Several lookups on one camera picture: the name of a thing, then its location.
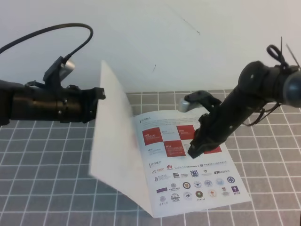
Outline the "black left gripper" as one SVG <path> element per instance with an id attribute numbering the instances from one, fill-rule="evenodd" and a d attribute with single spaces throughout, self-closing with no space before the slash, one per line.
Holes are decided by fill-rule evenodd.
<path id="1" fill-rule="evenodd" d="M 80 89 L 69 85 L 61 92 L 57 102 L 57 117 L 61 123 L 87 123 L 96 117 L 96 100 L 106 98 L 104 88 Z"/>

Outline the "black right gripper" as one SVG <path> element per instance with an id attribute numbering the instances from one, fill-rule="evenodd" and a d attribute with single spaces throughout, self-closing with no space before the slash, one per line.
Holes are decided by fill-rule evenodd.
<path id="1" fill-rule="evenodd" d="M 212 153 L 219 148 L 233 132 L 232 114 L 233 112 L 229 110 L 216 110 L 200 117 L 200 128 L 196 131 L 188 149 L 191 158 Z"/>

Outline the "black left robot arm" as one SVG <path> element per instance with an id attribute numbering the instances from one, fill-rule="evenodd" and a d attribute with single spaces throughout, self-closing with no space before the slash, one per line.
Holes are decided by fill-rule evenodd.
<path id="1" fill-rule="evenodd" d="M 0 82 L 0 124 L 11 120 L 87 123 L 96 118 L 99 100 L 106 98 L 103 88 L 80 89 L 69 85 L 57 91 L 41 83 Z"/>

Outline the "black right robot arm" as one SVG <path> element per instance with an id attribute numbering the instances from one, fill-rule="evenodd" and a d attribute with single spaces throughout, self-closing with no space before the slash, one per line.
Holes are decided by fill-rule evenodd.
<path id="1" fill-rule="evenodd" d="M 239 76 L 237 86 L 220 101 L 200 90 L 185 96 L 190 104 L 200 104 L 208 113 L 199 118 L 188 154 L 196 158 L 211 151 L 226 139 L 254 112 L 264 114 L 269 102 L 301 106 L 301 71 L 297 66 L 267 67 L 260 61 L 249 63 Z"/>

